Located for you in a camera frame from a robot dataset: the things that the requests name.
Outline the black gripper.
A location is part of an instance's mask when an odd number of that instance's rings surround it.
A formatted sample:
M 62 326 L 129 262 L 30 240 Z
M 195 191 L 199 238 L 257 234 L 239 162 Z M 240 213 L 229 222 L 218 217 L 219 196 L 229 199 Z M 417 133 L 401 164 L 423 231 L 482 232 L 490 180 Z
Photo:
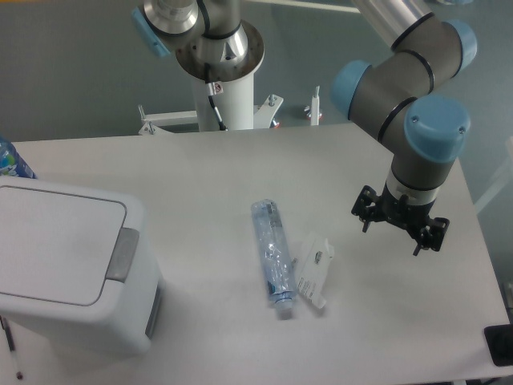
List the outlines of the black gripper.
M 436 198 L 436 188 L 416 190 L 392 180 L 390 184 L 386 182 L 381 194 L 364 185 L 351 213 L 363 224 L 363 233 L 374 222 L 386 222 L 406 231 L 416 241 L 413 255 L 418 256 L 421 250 L 439 252 L 450 226 L 445 217 L 430 217 Z

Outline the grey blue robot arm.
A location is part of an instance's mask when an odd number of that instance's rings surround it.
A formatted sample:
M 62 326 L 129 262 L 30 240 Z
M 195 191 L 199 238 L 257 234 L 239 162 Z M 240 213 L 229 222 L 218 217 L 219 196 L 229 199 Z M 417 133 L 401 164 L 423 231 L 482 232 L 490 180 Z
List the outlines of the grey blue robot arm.
M 358 1 L 357 10 L 391 49 L 373 66 L 346 64 L 331 88 L 333 105 L 392 153 L 382 192 L 365 186 L 352 208 L 364 226 L 405 230 L 417 250 L 441 249 L 450 222 L 431 217 L 439 189 L 465 147 L 466 108 L 436 94 L 475 58 L 474 31 L 440 21 L 422 1 Z M 142 1 L 131 13 L 154 55 L 174 55 L 192 78 L 201 131 L 269 128 L 253 104 L 264 43 L 240 15 L 238 1 Z

